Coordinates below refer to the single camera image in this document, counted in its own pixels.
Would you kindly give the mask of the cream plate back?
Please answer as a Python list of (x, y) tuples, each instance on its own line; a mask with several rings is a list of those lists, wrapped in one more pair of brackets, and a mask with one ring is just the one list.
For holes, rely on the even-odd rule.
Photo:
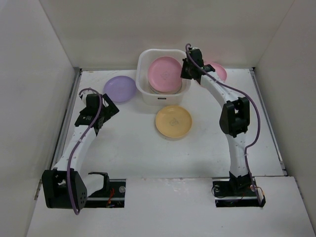
[(177, 94), (181, 91), (182, 84), (179, 86), (175, 86), (172, 84), (167, 84), (167, 85), (162, 85), (162, 86), (153, 86), (152, 84), (149, 83), (149, 87), (152, 93), (154, 94)]

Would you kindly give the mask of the pink plate back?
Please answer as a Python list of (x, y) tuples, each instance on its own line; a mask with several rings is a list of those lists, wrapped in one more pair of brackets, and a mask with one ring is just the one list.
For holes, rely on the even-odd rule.
[(227, 72), (224, 67), (215, 62), (204, 62), (204, 70), (206, 71), (206, 65), (211, 65), (215, 70), (214, 72), (209, 72), (217, 81), (225, 83), (227, 79)]

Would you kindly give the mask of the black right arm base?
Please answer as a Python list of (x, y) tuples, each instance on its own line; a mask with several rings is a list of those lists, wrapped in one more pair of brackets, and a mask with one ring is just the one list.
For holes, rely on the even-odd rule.
[(211, 192), (217, 208), (226, 207), (264, 207), (266, 197), (261, 187), (247, 184), (239, 190), (233, 190), (229, 179), (214, 179)]

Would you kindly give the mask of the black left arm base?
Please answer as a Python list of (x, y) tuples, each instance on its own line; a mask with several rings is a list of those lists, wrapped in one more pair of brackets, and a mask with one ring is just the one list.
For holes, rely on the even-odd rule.
[(124, 208), (126, 179), (110, 179), (109, 190), (99, 190), (91, 194), (85, 208)]

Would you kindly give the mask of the pink plate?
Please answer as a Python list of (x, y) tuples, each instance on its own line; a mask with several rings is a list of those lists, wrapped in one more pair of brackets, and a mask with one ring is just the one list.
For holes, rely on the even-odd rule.
[(224, 67), (215, 62), (204, 62), (204, 70), (206, 71), (206, 65), (211, 65), (215, 70), (214, 72), (209, 72), (217, 81), (225, 83), (227, 79), (227, 72)]
[(181, 64), (175, 58), (159, 57), (148, 68), (148, 82), (157, 91), (171, 93), (182, 85), (181, 70)]

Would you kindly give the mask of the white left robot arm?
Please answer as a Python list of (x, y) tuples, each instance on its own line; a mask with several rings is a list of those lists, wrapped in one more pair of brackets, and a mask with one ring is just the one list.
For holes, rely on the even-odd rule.
[(85, 108), (75, 122), (71, 140), (58, 162), (42, 174), (42, 185), (48, 208), (72, 209), (79, 214), (93, 193), (104, 196), (113, 194), (106, 172), (90, 172), (80, 175), (87, 151), (96, 139), (103, 124), (119, 112), (107, 94), (94, 89), (83, 89), (79, 96), (85, 99)]

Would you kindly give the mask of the yellow plate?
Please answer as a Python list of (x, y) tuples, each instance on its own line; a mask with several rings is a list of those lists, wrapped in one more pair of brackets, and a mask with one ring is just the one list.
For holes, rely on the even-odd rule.
[(184, 137), (193, 124), (191, 114), (181, 106), (170, 105), (158, 111), (155, 118), (157, 130), (172, 139)]

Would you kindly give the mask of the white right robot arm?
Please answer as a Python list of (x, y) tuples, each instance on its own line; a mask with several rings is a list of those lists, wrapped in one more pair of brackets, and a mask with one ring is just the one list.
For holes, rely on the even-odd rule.
[(232, 89), (212, 76), (215, 69), (204, 65), (199, 48), (186, 45), (181, 78), (193, 79), (207, 89), (222, 108), (219, 125), (226, 135), (230, 153), (229, 190), (234, 195), (242, 194), (251, 185), (249, 168), (245, 159), (245, 140), (250, 124), (250, 102), (239, 97)]

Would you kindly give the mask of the purple plate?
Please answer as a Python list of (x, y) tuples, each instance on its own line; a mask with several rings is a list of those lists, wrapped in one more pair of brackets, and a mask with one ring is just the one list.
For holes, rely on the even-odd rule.
[(116, 76), (106, 82), (103, 94), (113, 102), (122, 103), (130, 100), (136, 93), (136, 83), (128, 76)]

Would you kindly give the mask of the pink plate front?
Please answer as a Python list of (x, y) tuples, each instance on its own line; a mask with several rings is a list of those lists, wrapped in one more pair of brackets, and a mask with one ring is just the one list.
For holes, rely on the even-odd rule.
[(181, 64), (175, 58), (159, 57), (148, 68), (148, 82), (157, 91), (171, 93), (182, 85), (181, 70)]

